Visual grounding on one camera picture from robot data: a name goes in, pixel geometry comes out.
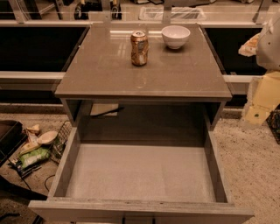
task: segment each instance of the drawer front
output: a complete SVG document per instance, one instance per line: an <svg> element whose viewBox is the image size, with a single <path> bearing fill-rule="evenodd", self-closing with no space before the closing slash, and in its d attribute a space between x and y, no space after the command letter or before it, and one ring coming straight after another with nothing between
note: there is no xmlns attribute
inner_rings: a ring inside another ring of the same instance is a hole
<svg viewBox="0 0 280 224"><path fill-rule="evenodd" d="M232 204L32 201L29 208L48 221L106 223L240 224L253 216Z"/></svg>

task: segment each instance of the trash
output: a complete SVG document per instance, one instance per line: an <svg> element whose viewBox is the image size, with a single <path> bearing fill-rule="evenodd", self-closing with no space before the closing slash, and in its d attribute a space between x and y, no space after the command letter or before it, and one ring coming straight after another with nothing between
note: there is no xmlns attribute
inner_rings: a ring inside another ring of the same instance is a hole
<svg viewBox="0 0 280 224"><path fill-rule="evenodd" d="M33 150L29 153L25 153L24 155L19 157L21 161L21 169L25 169L30 165L34 165L37 162L41 162L47 160L51 156L51 152L49 147L39 147L36 150Z"/></svg>
<svg viewBox="0 0 280 224"><path fill-rule="evenodd" d="M257 33L254 37L249 39L244 45L240 47L238 53L246 57L251 57L253 55L256 55L256 47L257 47L257 41L259 39L259 36L260 33Z"/></svg>
<svg viewBox="0 0 280 224"><path fill-rule="evenodd" d="M38 147L40 147L40 144L38 143L25 143L19 152L19 156L22 156L28 152L36 150Z"/></svg>
<svg viewBox="0 0 280 224"><path fill-rule="evenodd" d="M34 126L30 127L30 128L26 128L30 133L32 134L39 134L40 133L40 128L38 124L35 124Z"/></svg>
<svg viewBox="0 0 280 224"><path fill-rule="evenodd" d="M28 141L32 144L38 144L37 139L39 134L31 133L29 130L26 130L26 134L28 136Z"/></svg>

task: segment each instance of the clutter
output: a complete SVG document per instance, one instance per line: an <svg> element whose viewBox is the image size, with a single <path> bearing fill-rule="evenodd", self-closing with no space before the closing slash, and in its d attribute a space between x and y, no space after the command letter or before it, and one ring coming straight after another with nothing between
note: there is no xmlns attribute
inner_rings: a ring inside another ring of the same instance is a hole
<svg viewBox="0 0 280 224"><path fill-rule="evenodd" d="M254 37L249 39L244 45L240 47L238 53L246 57L251 57L253 55L256 55L256 47L257 47L257 41L259 39L259 36L260 33L257 33Z"/></svg>
<svg viewBox="0 0 280 224"><path fill-rule="evenodd" d="M58 132L55 130L48 131L37 139L37 143L38 144L51 144L57 135L58 135Z"/></svg>
<svg viewBox="0 0 280 224"><path fill-rule="evenodd" d="M64 122L59 132L47 131L40 135L39 125L25 129L27 141L19 146L17 158L9 162L21 178L27 177L32 172L40 169L42 162L51 159L56 164L60 162L67 139L71 131L70 122Z"/></svg>

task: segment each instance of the wire basket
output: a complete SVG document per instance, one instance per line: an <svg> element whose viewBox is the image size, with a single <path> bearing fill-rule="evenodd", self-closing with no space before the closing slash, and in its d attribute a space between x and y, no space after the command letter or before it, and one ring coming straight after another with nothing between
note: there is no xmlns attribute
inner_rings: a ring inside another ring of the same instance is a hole
<svg viewBox="0 0 280 224"><path fill-rule="evenodd" d="M64 149L67 146L67 141L71 132L72 125L69 121L65 121L58 131L58 135L52 144L51 160L57 165L60 163Z"/></svg>

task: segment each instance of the black panel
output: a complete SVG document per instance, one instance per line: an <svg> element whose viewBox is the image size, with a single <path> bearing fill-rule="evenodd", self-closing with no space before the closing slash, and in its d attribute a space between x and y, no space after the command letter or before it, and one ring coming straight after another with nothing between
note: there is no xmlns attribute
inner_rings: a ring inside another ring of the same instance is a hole
<svg viewBox="0 0 280 224"><path fill-rule="evenodd" d="M22 133L22 123L0 120L0 167L26 138Z"/></svg>
<svg viewBox="0 0 280 224"><path fill-rule="evenodd" d="M64 72L87 27L0 27L0 71Z"/></svg>
<svg viewBox="0 0 280 224"><path fill-rule="evenodd" d="M0 90L0 102L61 104L52 91Z"/></svg>
<svg viewBox="0 0 280 224"><path fill-rule="evenodd" d="M0 0L0 19L15 19L8 0Z"/></svg>
<svg viewBox="0 0 280 224"><path fill-rule="evenodd" d="M265 74L266 70L256 64L256 56L245 57L238 53L239 48L262 28L206 28L205 30L227 74Z"/></svg>

